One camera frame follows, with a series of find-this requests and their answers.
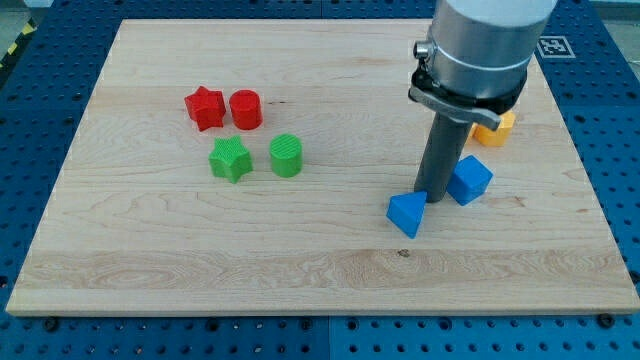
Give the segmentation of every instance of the toy block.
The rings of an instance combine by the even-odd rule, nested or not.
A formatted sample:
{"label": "toy block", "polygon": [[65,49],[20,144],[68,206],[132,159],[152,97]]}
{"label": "toy block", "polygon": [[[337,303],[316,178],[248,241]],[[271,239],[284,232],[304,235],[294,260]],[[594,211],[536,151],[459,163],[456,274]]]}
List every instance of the toy block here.
{"label": "toy block", "polygon": [[471,140],[471,138],[473,137],[473,134],[475,134],[477,128],[478,128],[478,124],[477,123],[471,124],[471,130],[469,130],[469,135],[467,136],[467,141],[465,142],[465,144],[468,143]]}
{"label": "toy block", "polygon": [[253,170],[251,153],[242,145],[239,135],[215,139],[215,147],[209,154],[209,165],[213,176],[226,177],[233,184]]}
{"label": "toy block", "polygon": [[271,170],[278,176],[288,178],[302,170],[302,143],[295,135],[278,135],[269,145]]}
{"label": "toy block", "polygon": [[387,218],[411,239],[415,239],[422,222],[427,193],[419,191],[392,196],[389,200]]}
{"label": "toy block", "polygon": [[479,125],[474,133],[474,137],[484,146],[503,146],[507,142],[511,129],[516,121],[516,114],[513,111],[507,111],[500,115],[502,121],[498,130],[491,131],[488,128]]}
{"label": "toy block", "polygon": [[460,160],[453,169],[447,192],[462,206],[484,194],[493,173],[475,156]]}
{"label": "toy block", "polygon": [[210,127],[223,127],[222,118],[227,113],[222,91],[209,90],[200,86],[195,93],[184,98],[187,113],[198,124],[198,130]]}
{"label": "toy block", "polygon": [[262,124],[260,96],[255,91],[238,90],[229,98],[233,123],[238,129],[253,130]]}

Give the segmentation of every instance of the wood grain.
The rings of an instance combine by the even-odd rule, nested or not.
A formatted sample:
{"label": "wood grain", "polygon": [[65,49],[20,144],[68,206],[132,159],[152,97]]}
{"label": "wood grain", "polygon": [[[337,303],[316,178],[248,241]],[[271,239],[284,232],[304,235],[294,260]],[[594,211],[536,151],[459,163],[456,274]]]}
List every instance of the wood grain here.
{"label": "wood grain", "polygon": [[[124,21],[7,306],[14,315],[629,313],[640,302],[535,60],[466,207],[385,217],[433,113],[406,97],[426,21]],[[250,87],[264,125],[199,133],[183,98]],[[281,179],[268,145],[301,138]],[[241,134],[255,171],[210,174]]]}

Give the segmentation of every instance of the blue block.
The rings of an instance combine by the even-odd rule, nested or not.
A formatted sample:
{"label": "blue block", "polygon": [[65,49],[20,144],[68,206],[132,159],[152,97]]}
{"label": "blue block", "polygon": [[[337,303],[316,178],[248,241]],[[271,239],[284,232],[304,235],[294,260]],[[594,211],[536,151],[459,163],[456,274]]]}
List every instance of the blue block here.
{"label": "blue block", "polygon": [[491,178],[493,173],[475,156],[469,155],[453,170],[447,192],[464,206],[484,194]]}
{"label": "blue block", "polygon": [[408,237],[414,239],[422,222],[426,202],[425,191],[392,196],[387,217]]}

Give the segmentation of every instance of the blue triangular prism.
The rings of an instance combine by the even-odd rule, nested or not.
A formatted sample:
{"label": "blue triangular prism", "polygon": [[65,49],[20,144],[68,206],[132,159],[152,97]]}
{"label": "blue triangular prism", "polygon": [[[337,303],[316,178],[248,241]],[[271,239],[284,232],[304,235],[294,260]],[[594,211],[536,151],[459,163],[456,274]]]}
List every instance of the blue triangular prism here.
{"label": "blue triangular prism", "polygon": [[416,222],[422,220],[424,206],[427,202],[427,193],[419,191],[415,193],[392,196],[390,202],[402,210],[408,217]]}

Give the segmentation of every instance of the star-shaped block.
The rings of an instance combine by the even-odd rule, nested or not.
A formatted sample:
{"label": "star-shaped block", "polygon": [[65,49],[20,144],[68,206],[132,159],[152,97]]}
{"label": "star-shaped block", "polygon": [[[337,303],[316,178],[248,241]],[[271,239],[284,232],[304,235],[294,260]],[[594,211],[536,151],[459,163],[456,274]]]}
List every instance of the star-shaped block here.
{"label": "star-shaped block", "polygon": [[251,153],[242,145],[240,135],[215,139],[214,149],[209,154],[209,165],[213,176],[226,177],[233,184],[253,170]]}
{"label": "star-shaped block", "polygon": [[200,86],[195,93],[184,98],[191,120],[198,124],[198,130],[223,127],[222,118],[227,113],[222,91],[209,90]]}

